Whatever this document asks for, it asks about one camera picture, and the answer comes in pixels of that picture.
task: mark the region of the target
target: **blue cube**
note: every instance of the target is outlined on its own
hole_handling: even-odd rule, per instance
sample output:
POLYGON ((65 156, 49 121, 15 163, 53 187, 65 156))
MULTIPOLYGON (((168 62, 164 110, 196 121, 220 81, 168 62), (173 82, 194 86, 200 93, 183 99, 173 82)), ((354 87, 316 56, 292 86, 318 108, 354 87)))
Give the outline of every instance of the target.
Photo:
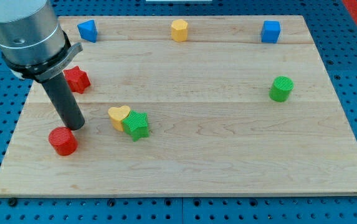
POLYGON ((98 31, 97 28, 95 27, 94 20, 83 22, 77 25, 77 28, 79 28, 80 36, 84 40, 91 41, 93 43, 97 41, 98 31))
POLYGON ((264 21, 263 29, 261 30, 261 42, 276 43, 280 33, 280 25, 278 21, 264 21))

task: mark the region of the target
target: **blue pegboard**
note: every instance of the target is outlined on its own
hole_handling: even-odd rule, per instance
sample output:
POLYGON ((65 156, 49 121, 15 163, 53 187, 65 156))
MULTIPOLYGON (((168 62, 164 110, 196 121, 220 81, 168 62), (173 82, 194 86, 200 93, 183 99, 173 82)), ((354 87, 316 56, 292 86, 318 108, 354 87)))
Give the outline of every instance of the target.
MULTIPOLYGON (((357 139, 357 27, 339 0, 53 0, 58 16, 303 15, 357 139)), ((0 165, 32 82, 0 53, 0 165)), ((0 223, 357 223, 357 197, 0 199, 0 223)))

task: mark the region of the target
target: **wood grain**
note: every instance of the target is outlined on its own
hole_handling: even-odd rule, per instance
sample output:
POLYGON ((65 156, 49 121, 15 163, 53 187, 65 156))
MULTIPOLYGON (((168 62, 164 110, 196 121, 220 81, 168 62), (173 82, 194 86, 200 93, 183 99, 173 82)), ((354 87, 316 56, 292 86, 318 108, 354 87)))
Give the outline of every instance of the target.
MULTIPOLYGON (((72 42, 76 24, 61 17, 72 42)), ((286 197, 357 195, 357 143, 301 16, 185 17, 187 42, 170 40, 177 17, 95 17, 96 44, 71 63, 92 86, 75 94, 86 125, 77 151, 47 142, 63 125, 33 85, 0 169, 0 197, 286 197), (264 20, 278 44, 261 44, 264 20), (295 83, 288 101, 268 90, 295 83), (150 137, 112 128, 111 106, 147 112, 150 137)))

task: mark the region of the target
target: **3d printed block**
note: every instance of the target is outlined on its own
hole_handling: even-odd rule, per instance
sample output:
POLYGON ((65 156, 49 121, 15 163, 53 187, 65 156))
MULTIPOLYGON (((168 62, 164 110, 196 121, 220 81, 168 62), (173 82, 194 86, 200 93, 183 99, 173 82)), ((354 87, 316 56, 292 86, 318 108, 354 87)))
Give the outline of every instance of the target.
POLYGON ((77 28, 79 28, 80 36, 84 40, 91 41, 93 43, 97 41, 98 31, 94 20, 83 22, 77 25, 77 28))
POLYGON ((66 127, 55 128, 48 136, 48 141, 54 147, 57 154, 68 156, 73 153, 77 146, 77 140, 72 131, 66 127))
POLYGON ((277 77, 270 90, 270 98, 276 102, 284 102, 288 99, 293 89, 293 81, 288 77, 277 77))
POLYGON ((261 30, 261 42, 276 43, 280 33, 280 25, 278 21, 264 21, 261 30))
POLYGON ((110 121, 113 127, 118 131, 124 131, 123 124, 121 123, 130 114, 129 106, 111 107, 108 110, 110 121))
POLYGON ((188 23, 183 19, 173 21, 171 24, 171 38, 177 42, 188 38, 188 23))
POLYGON ((128 117, 122 123, 124 132, 132 136, 133 141, 149 137, 148 115, 146 113, 137 113, 131 110, 128 117))
POLYGON ((85 71, 81 71, 79 66, 72 69, 66 69, 64 70, 64 73, 65 79, 72 92, 83 94, 86 87, 91 85, 87 73, 85 71))

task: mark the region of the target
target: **metal cylinder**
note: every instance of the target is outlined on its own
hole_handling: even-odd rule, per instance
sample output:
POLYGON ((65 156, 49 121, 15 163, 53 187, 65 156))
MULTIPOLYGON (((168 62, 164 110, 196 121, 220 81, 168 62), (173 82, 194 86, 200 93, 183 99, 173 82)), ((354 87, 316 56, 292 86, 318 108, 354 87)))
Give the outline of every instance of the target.
POLYGON ((71 130, 84 125, 84 117, 62 73, 42 83, 60 118, 71 130))
POLYGON ((37 65, 55 56, 65 38, 49 0, 0 0, 0 48, 16 65, 37 65))

